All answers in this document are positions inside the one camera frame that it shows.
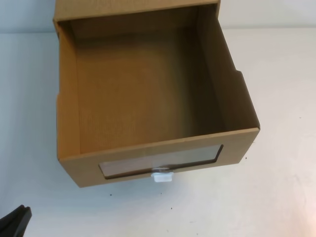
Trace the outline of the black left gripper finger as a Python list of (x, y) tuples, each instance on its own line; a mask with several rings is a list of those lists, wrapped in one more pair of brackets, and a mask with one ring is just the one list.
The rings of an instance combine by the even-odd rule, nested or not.
[(31, 217), (31, 208), (20, 205), (0, 219), (0, 237), (23, 237)]

